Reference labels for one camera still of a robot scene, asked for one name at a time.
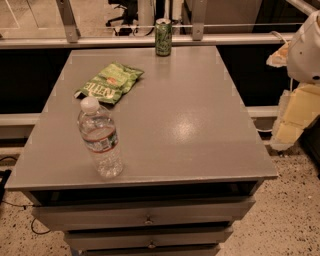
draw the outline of speckled floor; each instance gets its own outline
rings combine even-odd
[[[264,182],[256,204],[234,223],[234,233],[221,245],[218,256],[320,255],[320,181],[316,166],[299,144],[279,156],[270,150],[279,178]],[[18,192],[4,200],[30,202]],[[61,232],[36,235],[31,230],[32,207],[0,206],[0,255],[71,255]],[[37,221],[36,232],[46,227]]]

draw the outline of chip bag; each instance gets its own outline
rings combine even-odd
[[[94,96],[100,102],[116,104],[128,93],[144,71],[113,62],[78,89],[74,96]]]

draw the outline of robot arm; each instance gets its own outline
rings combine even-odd
[[[270,145],[283,151],[320,115],[320,11],[313,12],[293,36],[287,53],[288,76],[300,82],[284,91]]]
[[[288,76],[300,83],[320,84],[320,11],[310,14],[293,36],[287,69]]]

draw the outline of soda can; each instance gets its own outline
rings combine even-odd
[[[172,46],[172,23],[169,19],[157,19],[155,31],[156,54],[168,56]]]

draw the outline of plastic water bottle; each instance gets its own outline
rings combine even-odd
[[[117,176],[123,165],[111,113],[95,97],[84,98],[80,105],[78,127],[98,172],[107,178]]]

